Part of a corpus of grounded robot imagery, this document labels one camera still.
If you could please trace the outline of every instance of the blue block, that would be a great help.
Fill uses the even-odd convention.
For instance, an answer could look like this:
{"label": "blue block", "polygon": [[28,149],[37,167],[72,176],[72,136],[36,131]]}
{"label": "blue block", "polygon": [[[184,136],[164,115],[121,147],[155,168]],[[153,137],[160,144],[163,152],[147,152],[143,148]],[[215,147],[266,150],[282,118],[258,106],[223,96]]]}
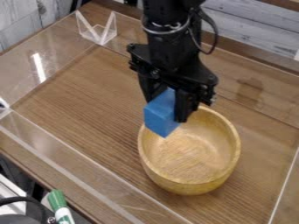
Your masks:
{"label": "blue block", "polygon": [[174,94],[168,88],[144,107],[144,125],[161,137],[167,137],[180,125],[174,121]]}

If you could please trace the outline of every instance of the cable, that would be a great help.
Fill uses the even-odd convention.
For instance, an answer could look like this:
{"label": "cable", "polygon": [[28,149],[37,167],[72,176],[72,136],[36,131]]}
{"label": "cable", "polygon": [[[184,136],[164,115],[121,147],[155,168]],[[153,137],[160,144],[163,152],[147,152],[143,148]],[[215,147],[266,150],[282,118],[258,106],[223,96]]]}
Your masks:
{"label": "cable", "polygon": [[191,34],[192,42],[194,42],[194,44],[198,46],[199,50],[200,50],[204,54],[212,54],[212,52],[214,52],[214,50],[215,50],[215,48],[216,48],[216,45],[218,45],[218,43],[219,43],[219,27],[218,27],[215,21],[212,20],[212,18],[208,16],[208,14],[203,11],[202,8],[199,8],[198,10],[192,10],[191,12],[192,12],[192,14],[194,14],[198,18],[200,18],[203,21],[206,21],[206,22],[210,24],[210,26],[211,26],[211,28],[212,28],[212,30],[214,30],[214,42],[212,42],[212,45],[211,45],[211,49],[210,49],[207,52],[202,49],[202,45],[199,44],[199,42],[198,42],[198,40],[196,40],[196,38],[195,38],[195,36],[194,36],[192,29],[188,28],[188,31],[190,31],[190,34]]}
{"label": "cable", "polygon": [[5,206],[8,204],[12,204],[15,202],[21,202],[21,201],[31,202],[40,208],[40,211],[41,211],[41,224],[45,224],[47,223],[45,208],[43,207],[41,203],[37,202],[36,200],[33,200],[32,198],[28,198],[28,197],[12,197],[12,198],[8,198],[8,199],[0,199],[0,207]]}

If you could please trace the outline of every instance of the clear plastic holder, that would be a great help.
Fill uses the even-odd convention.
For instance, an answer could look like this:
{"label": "clear plastic holder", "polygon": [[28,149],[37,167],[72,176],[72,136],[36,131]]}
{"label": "clear plastic holder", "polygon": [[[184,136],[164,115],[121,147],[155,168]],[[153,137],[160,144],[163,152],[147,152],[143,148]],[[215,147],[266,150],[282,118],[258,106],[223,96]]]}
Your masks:
{"label": "clear plastic holder", "polygon": [[80,11],[77,10],[75,13],[79,24],[79,34],[83,38],[103,46],[117,35],[116,13],[113,11],[111,12],[105,26],[99,24],[91,26]]}

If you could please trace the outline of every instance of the wooden table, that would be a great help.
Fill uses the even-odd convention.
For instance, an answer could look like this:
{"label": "wooden table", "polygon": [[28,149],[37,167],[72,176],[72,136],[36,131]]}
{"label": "wooden table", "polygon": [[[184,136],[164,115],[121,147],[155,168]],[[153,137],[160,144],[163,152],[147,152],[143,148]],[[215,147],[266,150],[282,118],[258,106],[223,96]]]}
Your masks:
{"label": "wooden table", "polygon": [[[104,24],[109,10],[100,1],[87,4],[81,11],[92,23]],[[76,31],[73,19],[67,18],[69,25],[57,24],[55,29]],[[129,33],[121,35],[119,39],[125,43]],[[129,40],[145,40],[143,32]],[[220,49],[203,61],[220,79],[212,108],[238,128],[242,156],[226,185],[202,196],[174,195],[145,176],[136,149],[145,101],[124,54],[93,45],[13,105],[13,110],[53,136],[36,132],[35,125],[20,121],[20,135],[41,149],[40,154],[25,150],[25,145],[4,132],[1,153],[45,187],[60,188],[71,205],[95,223],[131,223],[100,199],[103,187],[112,189],[107,197],[113,199],[123,186],[105,185],[112,178],[103,176],[99,164],[192,223],[268,223],[299,144],[299,78]],[[9,123],[8,118],[0,124]],[[53,142],[55,137],[65,144]],[[123,196],[120,207],[132,214],[143,213],[141,223],[165,223],[160,214],[139,208],[147,202],[132,195]],[[298,195],[283,197],[274,223],[296,223]]]}

